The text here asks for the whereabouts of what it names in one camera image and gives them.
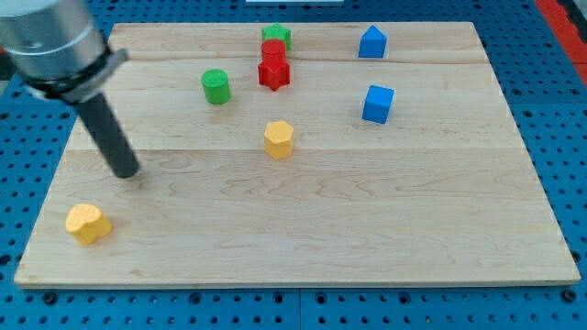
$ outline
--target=red stripe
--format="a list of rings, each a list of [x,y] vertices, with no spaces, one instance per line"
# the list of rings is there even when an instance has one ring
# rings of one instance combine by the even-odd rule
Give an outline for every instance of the red stripe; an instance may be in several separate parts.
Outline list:
[[[587,84],[587,44],[579,37],[579,30],[569,21],[567,11],[556,0],[535,1],[583,82]]]

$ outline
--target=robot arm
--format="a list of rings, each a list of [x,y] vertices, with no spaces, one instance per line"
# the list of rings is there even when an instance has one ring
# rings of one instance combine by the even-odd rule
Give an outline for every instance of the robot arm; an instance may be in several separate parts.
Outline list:
[[[0,43],[34,95],[73,106],[119,178],[138,161],[100,88],[127,60],[113,53],[83,0],[0,3]]]

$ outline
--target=blue cube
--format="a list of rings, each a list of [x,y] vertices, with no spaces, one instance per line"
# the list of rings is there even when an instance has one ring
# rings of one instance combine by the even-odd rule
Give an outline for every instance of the blue cube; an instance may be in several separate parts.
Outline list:
[[[369,27],[360,38],[360,58],[382,58],[387,45],[387,37],[375,26]]]
[[[387,122],[389,110],[393,102],[393,89],[371,85],[365,98],[365,105],[363,106],[363,116],[365,120],[369,120],[379,124]]]

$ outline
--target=green cylinder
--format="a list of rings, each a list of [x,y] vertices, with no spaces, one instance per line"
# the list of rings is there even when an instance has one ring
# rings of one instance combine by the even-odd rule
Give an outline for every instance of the green cylinder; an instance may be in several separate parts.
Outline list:
[[[230,99],[228,75],[220,69],[211,69],[202,75],[205,99],[213,105],[221,105]]]

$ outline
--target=green block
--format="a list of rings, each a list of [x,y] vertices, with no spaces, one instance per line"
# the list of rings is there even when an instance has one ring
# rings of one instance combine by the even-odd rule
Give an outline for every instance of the green block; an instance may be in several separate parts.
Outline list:
[[[206,101],[213,105],[221,105],[230,99],[228,75],[220,69],[211,69],[202,75],[202,85]]]
[[[281,39],[285,42],[285,49],[292,48],[292,30],[284,27],[279,23],[275,23],[270,27],[263,27],[261,30],[263,41],[267,39]]]

